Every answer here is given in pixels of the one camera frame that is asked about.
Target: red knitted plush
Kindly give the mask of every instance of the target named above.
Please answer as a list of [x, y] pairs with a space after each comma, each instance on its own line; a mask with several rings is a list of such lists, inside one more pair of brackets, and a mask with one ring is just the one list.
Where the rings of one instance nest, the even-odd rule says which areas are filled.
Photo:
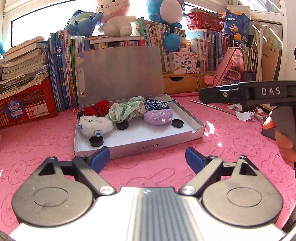
[[83, 110], [83, 115], [95, 115], [96, 117], [104, 117], [109, 113], [109, 101], [102, 100], [99, 101], [97, 104], [85, 107]]

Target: wooden drawer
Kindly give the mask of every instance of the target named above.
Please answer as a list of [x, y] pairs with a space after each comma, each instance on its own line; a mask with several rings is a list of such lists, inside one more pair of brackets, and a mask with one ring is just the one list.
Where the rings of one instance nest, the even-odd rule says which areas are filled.
[[210, 87], [210, 86], [211, 85], [208, 85], [208, 84], [205, 83], [205, 78], [204, 77], [200, 77], [198, 90], [201, 90], [202, 88], [207, 88], [207, 87]]
[[179, 94], [183, 92], [196, 92], [200, 87], [205, 74], [163, 74], [163, 88], [165, 94]]

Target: finger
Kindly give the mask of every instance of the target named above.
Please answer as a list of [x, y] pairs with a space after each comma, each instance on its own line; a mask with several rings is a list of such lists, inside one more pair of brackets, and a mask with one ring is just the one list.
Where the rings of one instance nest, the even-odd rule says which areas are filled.
[[263, 129], [267, 130], [267, 129], [270, 129], [270, 128], [275, 127], [275, 126], [276, 126], [276, 124], [274, 123], [274, 121], [269, 116], [269, 117], [267, 117], [266, 121], [263, 124]]
[[280, 133], [278, 128], [275, 129], [275, 134], [276, 134], [276, 142], [278, 146], [284, 149], [293, 148], [293, 142], [288, 137]]
[[287, 159], [284, 158], [284, 157], [283, 157], [283, 160], [284, 160], [284, 162], [285, 162], [288, 166], [294, 168], [294, 162], [293, 162], [293, 161], [289, 161], [289, 160], [287, 160]]
[[279, 148], [279, 152], [281, 154], [281, 157], [283, 160], [287, 163], [291, 163], [291, 165], [294, 165], [294, 162], [296, 161], [296, 152], [294, 152], [291, 149], [285, 149], [285, 148]]

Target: green gingham fabric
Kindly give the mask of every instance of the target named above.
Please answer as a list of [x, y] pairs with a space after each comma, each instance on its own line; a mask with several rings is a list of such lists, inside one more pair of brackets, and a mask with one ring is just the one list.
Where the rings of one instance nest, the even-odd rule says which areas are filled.
[[127, 104], [114, 103], [109, 109], [106, 118], [113, 122], [121, 123], [124, 120], [131, 120], [132, 118], [139, 118], [146, 113], [145, 99], [142, 96], [131, 98]]

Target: plastic basket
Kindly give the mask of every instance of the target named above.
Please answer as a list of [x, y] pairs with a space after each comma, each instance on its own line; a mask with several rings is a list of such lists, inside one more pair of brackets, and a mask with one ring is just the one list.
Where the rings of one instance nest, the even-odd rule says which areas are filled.
[[22, 92], [0, 100], [0, 129], [56, 117], [52, 83], [49, 78]]
[[188, 29], [206, 28], [219, 33], [223, 32], [225, 20], [204, 12], [192, 12], [186, 14]]

